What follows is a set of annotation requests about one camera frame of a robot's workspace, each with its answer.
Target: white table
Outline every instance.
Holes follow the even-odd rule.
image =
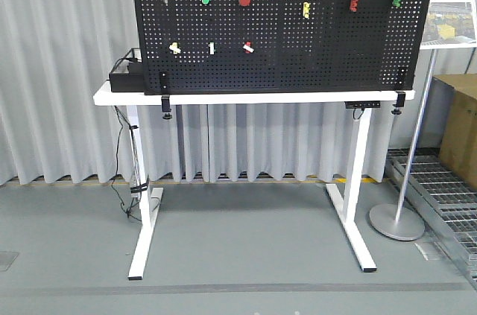
[[[406,100],[415,96],[414,91],[405,91]],[[139,162],[140,183],[146,182],[144,166],[144,151],[141,143],[141,129],[137,112],[138,105],[161,105],[161,95],[144,95],[141,92],[112,93],[110,82],[105,82],[93,97],[99,106],[126,106],[127,117],[136,139],[136,149]],[[373,92],[317,92],[317,93],[267,93],[267,94],[226,94],[226,95],[171,95],[171,105],[201,105],[201,104],[267,104],[267,103],[326,103],[338,101],[395,101],[397,93],[393,91]],[[366,109],[360,119],[353,120],[353,131],[350,153],[347,163],[347,181],[344,195],[336,184],[327,184],[326,189],[338,213],[344,231],[350,240],[351,247],[364,272],[376,270],[371,254],[355,224],[355,211],[361,184],[364,153],[366,151],[367,134],[370,127],[372,109]],[[140,280],[144,275],[148,260],[154,227],[156,226],[159,206],[152,206],[151,199],[162,198],[162,188],[148,188],[140,193],[139,209],[141,210],[142,228],[130,266],[130,280]]]

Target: red mushroom button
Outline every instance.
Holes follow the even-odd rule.
[[[248,6],[251,2],[252,0],[238,0],[238,4],[240,4],[241,6]]]

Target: black box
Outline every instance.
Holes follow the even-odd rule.
[[[142,62],[138,48],[132,48],[118,59],[110,72],[111,92],[144,92]]]

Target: concrete floor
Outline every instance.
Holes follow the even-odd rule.
[[[167,185],[145,278],[128,281],[140,225],[110,188],[7,185],[0,250],[20,255],[0,273],[0,314],[475,314],[448,260],[369,226],[396,196],[362,186],[356,223],[378,266],[362,273],[323,185]]]

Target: pegboard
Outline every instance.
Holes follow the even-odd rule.
[[[429,0],[393,1],[135,0],[147,92],[411,89]]]

